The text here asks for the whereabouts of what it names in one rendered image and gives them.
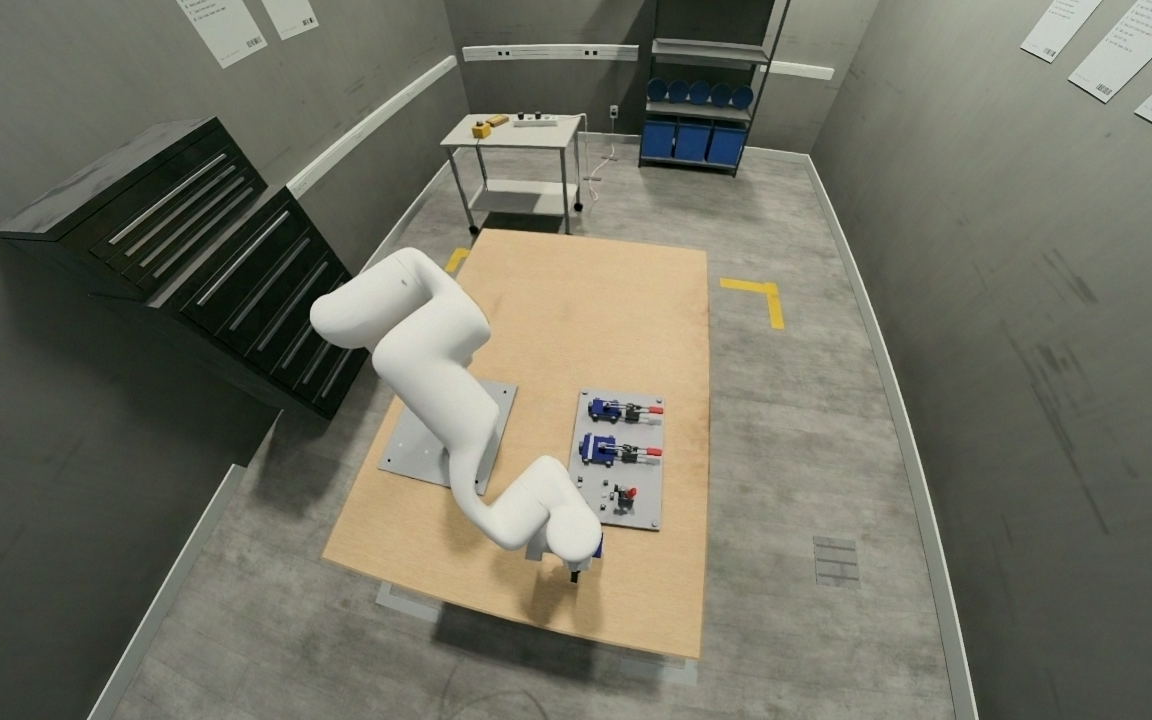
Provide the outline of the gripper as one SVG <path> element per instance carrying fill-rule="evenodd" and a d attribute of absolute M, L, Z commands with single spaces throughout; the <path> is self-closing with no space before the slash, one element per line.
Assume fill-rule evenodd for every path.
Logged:
<path fill-rule="evenodd" d="M 568 566 L 567 566 L 568 562 L 566 562 L 564 560 L 562 560 L 562 562 L 564 564 L 564 568 L 568 568 Z M 571 582 L 573 583 L 577 583 L 577 579 L 579 579 L 579 571 L 589 571 L 590 570 L 591 562 L 593 562 L 593 558 L 588 559 L 586 561 L 582 561 L 581 564 L 579 564 L 579 568 L 577 568 L 577 571 L 571 571 Z"/>

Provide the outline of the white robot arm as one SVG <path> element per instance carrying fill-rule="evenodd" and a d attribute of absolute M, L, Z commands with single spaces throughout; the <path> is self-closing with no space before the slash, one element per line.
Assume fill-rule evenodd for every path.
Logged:
<path fill-rule="evenodd" d="M 417 249 L 393 252 L 316 300 L 310 320 L 329 343 L 374 353 L 381 381 L 447 448 L 454 500 L 488 539 L 508 551 L 526 544 L 526 560 L 556 553 L 568 571 L 593 558 L 602 525 L 558 458 L 538 457 L 490 506 L 477 498 L 477 467 L 499 407 L 467 366 L 492 338 L 492 327 L 429 256 Z"/>

